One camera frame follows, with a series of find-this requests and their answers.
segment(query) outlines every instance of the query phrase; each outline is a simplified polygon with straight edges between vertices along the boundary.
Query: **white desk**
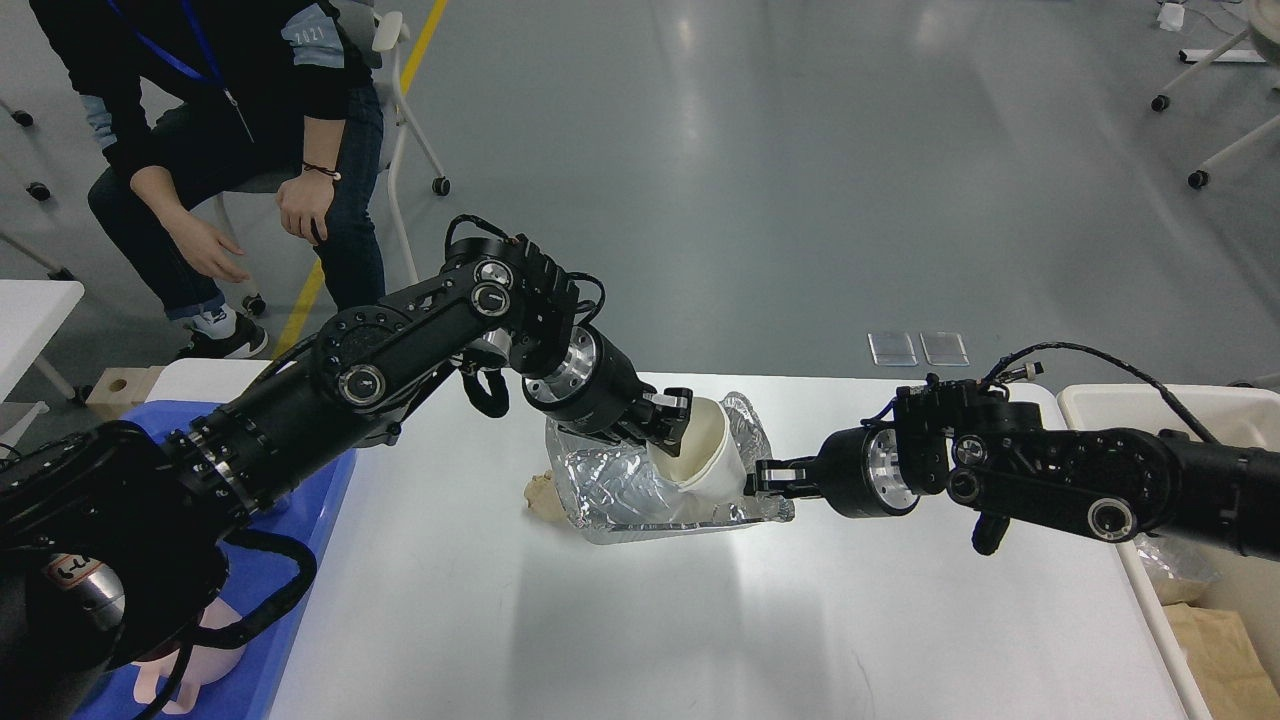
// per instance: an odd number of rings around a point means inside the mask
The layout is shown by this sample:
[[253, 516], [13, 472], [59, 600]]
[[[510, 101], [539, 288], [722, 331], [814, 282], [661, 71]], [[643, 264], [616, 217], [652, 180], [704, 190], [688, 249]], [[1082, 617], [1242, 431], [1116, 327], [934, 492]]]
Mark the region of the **white desk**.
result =
[[[227, 400], [261, 366], [178, 363], [152, 398]], [[900, 384], [645, 379], [744, 392], [778, 457]], [[517, 398], [489, 420], [457, 386], [362, 451], [271, 720], [1184, 717], [1110, 546], [1015, 523], [980, 557], [977, 514], [940, 496], [901, 519], [801, 501], [790, 524], [596, 547], [525, 510], [541, 415]], [[1043, 388], [1015, 398], [1065, 427]]]
[[31, 368], [84, 295], [74, 281], [0, 279], [0, 400]]

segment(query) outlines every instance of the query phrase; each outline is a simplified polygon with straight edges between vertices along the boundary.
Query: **plastic bag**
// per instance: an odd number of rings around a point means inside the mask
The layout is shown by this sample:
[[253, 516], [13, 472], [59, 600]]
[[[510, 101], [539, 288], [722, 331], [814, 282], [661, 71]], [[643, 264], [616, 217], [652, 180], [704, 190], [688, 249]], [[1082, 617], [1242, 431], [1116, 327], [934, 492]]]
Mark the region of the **plastic bag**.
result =
[[1133, 541], [1160, 605], [1194, 602], [1222, 579], [1194, 544], [1170, 537], [1139, 534]]

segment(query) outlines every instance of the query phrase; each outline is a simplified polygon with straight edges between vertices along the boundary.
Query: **cable connector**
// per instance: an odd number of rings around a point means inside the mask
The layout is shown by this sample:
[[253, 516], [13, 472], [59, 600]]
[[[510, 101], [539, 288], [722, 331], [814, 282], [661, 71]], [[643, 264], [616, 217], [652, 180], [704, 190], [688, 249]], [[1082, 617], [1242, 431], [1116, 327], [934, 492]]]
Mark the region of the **cable connector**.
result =
[[1006, 370], [996, 375], [997, 383], [1015, 383], [1019, 380], [1032, 382], [1044, 374], [1044, 365], [1041, 363], [1027, 363], [1016, 370]]

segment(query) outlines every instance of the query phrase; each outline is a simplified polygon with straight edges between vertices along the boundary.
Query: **white paper cup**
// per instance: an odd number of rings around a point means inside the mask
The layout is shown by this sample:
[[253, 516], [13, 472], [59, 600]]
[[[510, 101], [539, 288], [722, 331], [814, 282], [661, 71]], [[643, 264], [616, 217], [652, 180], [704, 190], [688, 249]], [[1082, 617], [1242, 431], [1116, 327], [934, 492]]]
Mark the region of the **white paper cup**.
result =
[[724, 409], [713, 400], [695, 397], [680, 456], [672, 457], [650, 443], [649, 460], [680, 492], [727, 502], [742, 497], [746, 469], [728, 429]]

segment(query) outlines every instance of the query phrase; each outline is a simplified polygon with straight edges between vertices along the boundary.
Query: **hand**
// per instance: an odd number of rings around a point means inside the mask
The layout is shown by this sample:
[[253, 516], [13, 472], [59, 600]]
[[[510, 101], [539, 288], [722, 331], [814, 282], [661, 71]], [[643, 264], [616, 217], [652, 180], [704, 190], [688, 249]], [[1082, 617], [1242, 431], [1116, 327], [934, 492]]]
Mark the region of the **hand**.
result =
[[224, 252], [243, 255], [244, 251], [214, 225], [183, 210], [168, 218], [164, 229], [197, 273], [233, 283], [248, 279], [248, 273]]
[[311, 245], [329, 240], [324, 217], [333, 204], [333, 179], [328, 176], [303, 172], [285, 181], [275, 193], [275, 204], [280, 206], [280, 224], [289, 234]]

